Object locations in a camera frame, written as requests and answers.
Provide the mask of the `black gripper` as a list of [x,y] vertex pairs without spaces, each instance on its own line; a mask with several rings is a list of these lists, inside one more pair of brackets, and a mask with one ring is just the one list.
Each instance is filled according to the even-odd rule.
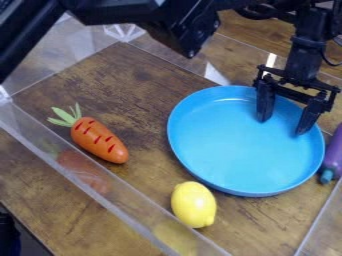
[[284,69],[258,66],[253,84],[257,88],[257,118],[260,122],[270,119],[276,95],[290,98],[306,104],[296,129],[296,134],[304,135],[313,128],[320,116],[332,110],[341,89],[317,78],[321,64],[326,61],[326,40],[294,36],[292,43]]

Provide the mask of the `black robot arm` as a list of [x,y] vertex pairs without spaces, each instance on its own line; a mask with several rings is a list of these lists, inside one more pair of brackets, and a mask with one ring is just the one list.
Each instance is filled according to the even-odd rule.
[[342,36],[342,0],[0,0],[0,83],[65,14],[89,26],[133,23],[191,58],[221,26],[224,10],[296,27],[285,68],[261,65],[254,87],[260,121],[270,119],[277,96],[306,105],[296,129],[302,135],[340,93],[317,74],[329,61],[326,42]]

